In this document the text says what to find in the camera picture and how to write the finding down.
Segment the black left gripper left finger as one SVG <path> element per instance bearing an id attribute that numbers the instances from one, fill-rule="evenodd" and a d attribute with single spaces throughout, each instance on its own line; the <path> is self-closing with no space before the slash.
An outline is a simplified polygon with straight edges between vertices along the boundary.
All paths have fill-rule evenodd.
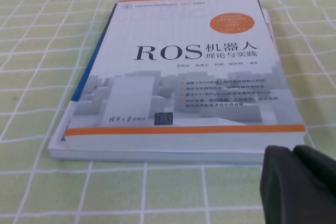
<path id="1" fill-rule="evenodd" d="M 317 223 L 316 182 L 290 149 L 268 146 L 260 181 L 265 223 Z"/>

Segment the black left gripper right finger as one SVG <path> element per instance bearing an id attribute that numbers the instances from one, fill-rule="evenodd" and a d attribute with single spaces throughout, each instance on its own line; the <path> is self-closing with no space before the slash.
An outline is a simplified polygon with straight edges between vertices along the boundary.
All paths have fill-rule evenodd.
<path id="1" fill-rule="evenodd" d="M 293 153 L 303 172 L 298 188 L 302 222 L 335 223 L 335 160 L 303 145 L 297 145 Z"/>

